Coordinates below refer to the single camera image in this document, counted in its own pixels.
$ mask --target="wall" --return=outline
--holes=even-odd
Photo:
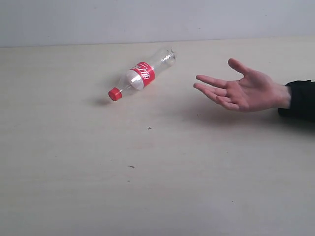
[[[0,47],[315,34],[314,0],[0,0]]]

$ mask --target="black sleeve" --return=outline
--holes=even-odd
[[[294,81],[286,86],[291,89],[291,104],[289,109],[279,108],[279,115],[315,122],[315,82]]]

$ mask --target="red bottle cap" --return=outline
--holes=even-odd
[[[112,90],[110,90],[108,92],[108,96],[115,102],[123,97],[118,88],[113,88]]]

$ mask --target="plastic bottle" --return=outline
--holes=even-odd
[[[171,48],[161,48],[149,59],[138,63],[127,71],[118,85],[108,92],[113,101],[123,96],[143,89],[151,83],[162,71],[171,67],[176,60],[176,53]]]

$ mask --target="open hand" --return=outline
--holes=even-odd
[[[196,79],[211,86],[195,83],[194,88],[217,104],[233,111],[255,112],[290,107],[291,96],[288,87],[274,83],[268,75],[250,69],[235,59],[230,59],[228,64],[243,74],[243,78],[226,81],[197,75]]]

